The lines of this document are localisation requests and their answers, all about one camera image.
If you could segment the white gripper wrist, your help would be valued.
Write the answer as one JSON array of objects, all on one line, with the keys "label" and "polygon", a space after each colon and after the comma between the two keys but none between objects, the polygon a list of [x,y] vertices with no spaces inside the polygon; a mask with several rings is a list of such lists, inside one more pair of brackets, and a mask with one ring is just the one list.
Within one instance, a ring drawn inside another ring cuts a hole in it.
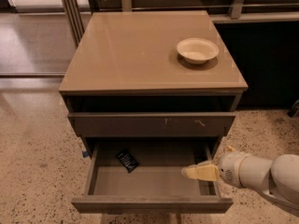
[{"label": "white gripper wrist", "polygon": [[211,161],[203,161],[184,167],[181,170],[182,175],[189,179],[202,181],[217,181],[221,176],[226,184],[241,188],[239,171],[242,161],[249,156],[249,153],[236,151],[230,146],[226,147],[226,151],[227,153],[219,159],[219,169]]}]

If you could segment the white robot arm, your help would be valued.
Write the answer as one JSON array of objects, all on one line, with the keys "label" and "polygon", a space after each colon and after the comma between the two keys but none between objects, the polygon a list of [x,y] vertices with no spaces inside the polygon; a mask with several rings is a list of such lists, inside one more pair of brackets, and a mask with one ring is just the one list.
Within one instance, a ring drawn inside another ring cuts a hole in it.
[{"label": "white robot arm", "polygon": [[251,189],[280,209],[299,217],[299,156],[283,154],[273,160],[227,147],[218,164],[203,161],[181,170],[202,181],[220,178],[238,189]]}]

